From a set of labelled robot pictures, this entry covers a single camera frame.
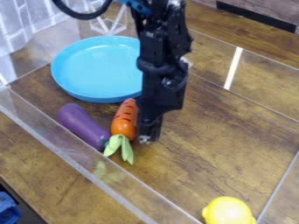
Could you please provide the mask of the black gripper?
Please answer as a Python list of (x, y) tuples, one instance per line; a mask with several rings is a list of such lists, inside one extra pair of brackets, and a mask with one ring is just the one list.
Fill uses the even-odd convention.
[(182, 60), (191, 51), (193, 38), (183, 18), (150, 24), (141, 34), (138, 68), (143, 71), (143, 90), (138, 100), (138, 142), (150, 144), (161, 138), (163, 117), (183, 107), (189, 65)]

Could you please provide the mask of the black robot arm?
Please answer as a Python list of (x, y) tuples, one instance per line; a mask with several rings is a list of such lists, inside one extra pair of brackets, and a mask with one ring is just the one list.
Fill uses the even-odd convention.
[(137, 99), (138, 142), (161, 137), (165, 114), (183, 107), (193, 50), (186, 23), (185, 0), (119, 0), (131, 8), (141, 42), (137, 67), (143, 72), (142, 94)]

